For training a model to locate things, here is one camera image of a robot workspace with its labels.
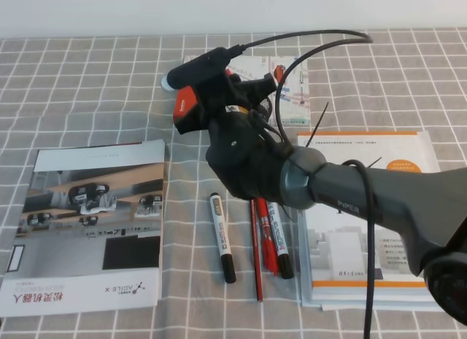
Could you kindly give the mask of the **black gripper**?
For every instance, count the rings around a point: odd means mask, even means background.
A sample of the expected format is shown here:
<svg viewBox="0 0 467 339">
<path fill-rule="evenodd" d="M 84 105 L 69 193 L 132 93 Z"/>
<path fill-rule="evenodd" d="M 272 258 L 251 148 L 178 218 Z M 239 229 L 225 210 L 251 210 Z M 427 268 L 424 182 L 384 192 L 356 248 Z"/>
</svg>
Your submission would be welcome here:
<svg viewBox="0 0 467 339">
<path fill-rule="evenodd" d="M 177 91 L 174 125 L 180 134 L 206 130 L 210 120 L 235 106 L 243 113 L 255 110 L 268 120 L 272 113 L 269 96 L 275 91 L 276 80 L 270 73 L 243 81 L 238 74 L 225 71 L 197 87 L 188 85 Z"/>
</svg>

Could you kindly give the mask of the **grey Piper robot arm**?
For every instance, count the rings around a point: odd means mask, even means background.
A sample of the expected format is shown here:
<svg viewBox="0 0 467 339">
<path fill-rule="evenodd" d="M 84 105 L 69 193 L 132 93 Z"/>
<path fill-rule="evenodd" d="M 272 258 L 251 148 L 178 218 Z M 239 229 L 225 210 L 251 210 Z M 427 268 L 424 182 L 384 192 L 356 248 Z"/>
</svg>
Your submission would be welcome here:
<svg viewBox="0 0 467 339">
<path fill-rule="evenodd" d="M 413 174 L 367 168 L 357 160 L 329 163 L 316 149 L 275 141 L 257 112 L 282 87 L 267 74 L 243 82 L 221 71 L 210 77 L 176 77 L 191 88 L 190 115 L 207 130 L 207 162 L 235 197 L 264 198 L 295 209 L 321 203 L 382 226 L 403 241 L 409 269 L 425 279 L 440 307 L 466 322 L 466 170 Z"/>
</svg>

